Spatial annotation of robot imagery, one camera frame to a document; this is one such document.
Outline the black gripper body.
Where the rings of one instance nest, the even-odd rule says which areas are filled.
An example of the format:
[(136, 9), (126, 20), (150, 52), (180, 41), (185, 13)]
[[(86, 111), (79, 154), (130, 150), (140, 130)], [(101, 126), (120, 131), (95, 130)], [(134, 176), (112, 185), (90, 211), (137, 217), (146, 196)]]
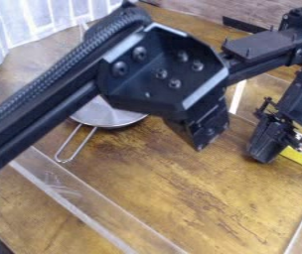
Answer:
[(276, 118), (291, 122), (298, 146), (290, 147), (302, 150), (302, 71), (296, 74), (278, 102), (270, 97), (264, 98), (262, 105), (253, 111), (258, 120), (263, 114), (272, 114)]

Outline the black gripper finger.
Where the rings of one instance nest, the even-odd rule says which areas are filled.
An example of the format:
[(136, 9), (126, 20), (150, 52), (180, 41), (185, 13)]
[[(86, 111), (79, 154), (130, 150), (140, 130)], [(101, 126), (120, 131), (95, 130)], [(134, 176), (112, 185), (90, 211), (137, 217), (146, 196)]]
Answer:
[(267, 164), (287, 146), (298, 146), (291, 122), (276, 118), (272, 114), (263, 114), (247, 146), (249, 157), (259, 163)]

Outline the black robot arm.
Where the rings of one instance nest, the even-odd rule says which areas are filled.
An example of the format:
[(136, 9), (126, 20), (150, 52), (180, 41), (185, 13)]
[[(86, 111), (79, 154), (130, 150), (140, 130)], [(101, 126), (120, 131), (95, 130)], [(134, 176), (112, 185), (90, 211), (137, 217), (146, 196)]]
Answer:
[(302, 149), (302, 7), (278, 28), (213, 49), (125, 2), (0, 104), (0, 170), (95, 96), (117, 109), (161, 117), (203, 149), (228, 125), (227, 87), (283, 65), (300, 69), (280, 99), (255, 111), (247, 153), (260, 163), (284, 148)]

